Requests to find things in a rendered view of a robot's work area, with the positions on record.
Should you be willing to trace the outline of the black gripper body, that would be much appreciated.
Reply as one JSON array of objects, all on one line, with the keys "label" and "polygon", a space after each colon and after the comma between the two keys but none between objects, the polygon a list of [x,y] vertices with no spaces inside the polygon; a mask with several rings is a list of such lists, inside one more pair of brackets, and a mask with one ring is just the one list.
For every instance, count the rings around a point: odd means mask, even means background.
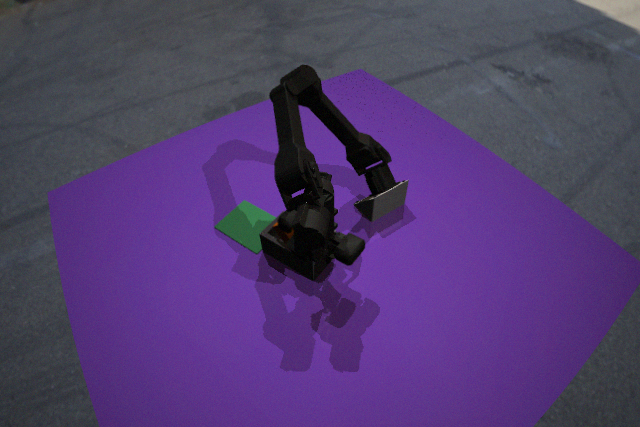
[{"label": "black gripper body", "polygon": [[[334,222],[334,217],[337,215],[338,209],[334,208],[334,213],[331,215],[327,239],[328,249],[334,252],[334,257],[345,265],[352,265],[358,256],[365,249],[365,241],[359,236],[343,233],[335,233],[335,229],[338,227],[338,223]],[[278,229],[289,234],[292,232],[292,221],[295,218],[296,211],[287,210],[278,218]]]}]

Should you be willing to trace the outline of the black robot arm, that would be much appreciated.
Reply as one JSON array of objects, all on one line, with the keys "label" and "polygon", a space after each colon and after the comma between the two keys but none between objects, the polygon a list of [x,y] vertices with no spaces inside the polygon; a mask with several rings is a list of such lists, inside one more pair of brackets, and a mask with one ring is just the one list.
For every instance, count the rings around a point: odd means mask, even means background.
[{"label": "black robot arm", "polygon": [[[286,246],[302,261],[317,262],[328,245],[334,188],[332,175],[319,172],[314,155],[306,148],[298,106],[308,107],[344,144],[347,161],[359,176],[365,173],[370,197],[401,181],[396,183],[387,164],[392,161],[390,154],[370,135],[360,133],[330,101],[312,67],[303,64],[287,73],[272,89],[269,98],[278,134],[274,178],[287,212],[296,211],[291,225],[294,233]],[[381,160],[383,162],[366,169]],[[292,198],[293,193],[302,189],[304,193]]]}]

